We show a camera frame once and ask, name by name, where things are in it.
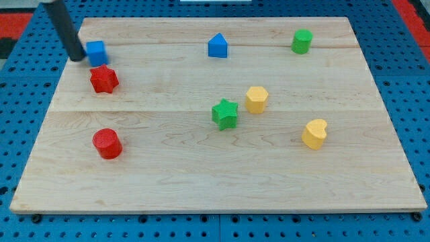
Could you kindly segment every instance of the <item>green cylinder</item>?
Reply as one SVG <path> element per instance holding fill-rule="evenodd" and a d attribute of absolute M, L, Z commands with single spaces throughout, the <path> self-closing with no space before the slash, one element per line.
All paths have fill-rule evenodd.
<path fill-rule="evenodd" d="M 297 30 L 294 34 L 291 49 L 297 54 L 307 53 L 309 51 L 311 41 L 312 32 L 309 30 Z"/>

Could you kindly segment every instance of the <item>toy block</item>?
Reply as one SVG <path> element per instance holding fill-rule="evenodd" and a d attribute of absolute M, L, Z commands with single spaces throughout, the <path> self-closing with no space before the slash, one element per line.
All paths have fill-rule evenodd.
<path fill-rule="evenodd" d="M 291 49 L 296 54 L 305 54 L 309 51 L 311 41 L 312 32 L 310 32 L 309 30 L 297 30 L 294 34 Z"/>
<path fill-rule="evenodd" d="M 236 128 L 237 107 L 237 103 L 223 98 L 218 105 L 212 107 L 212 121 L 219 125 L 220 130 Z"/>
<path fill-rule="evenodd" d="M 114 91 L 114 87 L 120 84 L 115 71 L 109 69 L 105 64 L 97 68 L 92 68 L 90 71 L 91 84 L 93 84 L 94 91 L 96 93 L 112 93 Z"/>
<path fill-rule="evenodd" d="M 105 44 L 101 40 L 87 42 L 87 56 L 92 67 L 109 64 Z"/>
<path fill-rule="evenodd" d="M 267 97 L 269 97 L 269 93 L 264 87 L 250 87 L 245 100 L 245 107 L 248 109 L 248 112 L 252 114 L 261 114 L 264 112 L 267 105 Z"/>
<path fill-rule="evenodd" d="M 228 43 L 221 33 L 217 33 L 208 42 L 208 55 L 210 57 L 227 58 Z"/>
<path fill-rule="evenodd" d="M 323 119 L 310 121 L 303 130 L 302 140 L 309 148 L 319 150 L 324 143 L 327 133 L 327 122 Z"/>
<path fill-rule="evenodd" d="M 97 131 L 93 136 L 93 145 L 103 159 L 116 158 L 122 152 L 122 145 L 116 132 L 110 128 Z"/>

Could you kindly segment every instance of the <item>yellow hexagon block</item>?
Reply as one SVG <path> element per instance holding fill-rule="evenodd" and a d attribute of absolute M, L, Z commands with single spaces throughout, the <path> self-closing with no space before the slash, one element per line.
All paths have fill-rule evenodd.
<path fill-rule="evenodd" d="M 267 105 L 267 97 L 269 93 L 264 87 L 250 87 L 247 92 L 245 107 L 252 114 L 260 114 L 264 112 Z"/>
<path fill-rule="evenodd" d="M 310 121 L 303 130 L 302 140 L 311 149 L 319 150 L 324 143 L 327 133 L 327 122 L 323 119 Z"/>

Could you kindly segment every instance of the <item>red star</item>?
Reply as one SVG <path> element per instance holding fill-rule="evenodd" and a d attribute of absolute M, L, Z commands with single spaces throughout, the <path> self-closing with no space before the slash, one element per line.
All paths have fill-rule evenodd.
<path fill-rule="evenodd" d="M 112 93 L 114 87 L 120 84 L 118 78 L 116 78 L 115 71 L 109 69 L 105 64 L 97 68 L 92 68 L 90 71 L 91 84 L 93 84 L 96 93 Z"/>

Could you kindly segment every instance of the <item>blue cube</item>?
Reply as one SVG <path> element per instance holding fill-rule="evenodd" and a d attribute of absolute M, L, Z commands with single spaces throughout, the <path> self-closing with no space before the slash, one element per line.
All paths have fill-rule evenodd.
<path fill-rule="evenodd" d="M 103 41 L 87 42 L 87 56 L 92 67 L 109 64 Z"/>
<path fill-rule="evenodd" d="M 208 55 L 210 57 L 227 58 L 228 43 L 221 33 L 217 33 L 208 42 Z"/>

